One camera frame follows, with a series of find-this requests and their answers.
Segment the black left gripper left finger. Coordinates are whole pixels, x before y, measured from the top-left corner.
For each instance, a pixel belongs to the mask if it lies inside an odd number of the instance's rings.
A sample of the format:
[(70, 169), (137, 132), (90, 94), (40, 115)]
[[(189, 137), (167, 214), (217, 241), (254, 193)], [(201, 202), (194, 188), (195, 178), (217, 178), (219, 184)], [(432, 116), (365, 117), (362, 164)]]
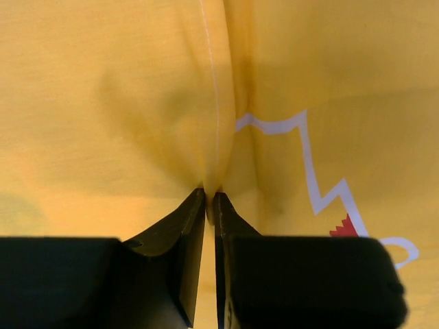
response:
[(191, 328), (206, 195), (126, 241), (3, 237), (2, 328)]

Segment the yellow pillowcase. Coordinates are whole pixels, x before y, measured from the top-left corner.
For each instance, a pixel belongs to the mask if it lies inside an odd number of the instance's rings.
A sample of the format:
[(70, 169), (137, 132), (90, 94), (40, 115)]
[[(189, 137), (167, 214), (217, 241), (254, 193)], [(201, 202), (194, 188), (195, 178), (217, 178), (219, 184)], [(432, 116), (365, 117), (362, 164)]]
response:
[(128, 239), (197, 186), (382, 240), (437, 328), (438, 2), (1, 2), (2, 235)]

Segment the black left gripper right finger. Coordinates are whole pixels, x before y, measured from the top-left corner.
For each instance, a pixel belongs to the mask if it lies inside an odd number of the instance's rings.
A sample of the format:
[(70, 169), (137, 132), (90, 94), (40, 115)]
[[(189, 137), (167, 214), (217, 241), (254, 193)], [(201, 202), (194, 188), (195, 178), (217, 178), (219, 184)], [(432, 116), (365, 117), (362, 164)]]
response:
[(405, 289), (375, 239), (264, 236), (213, 198), (220, 328), (398, 328)]

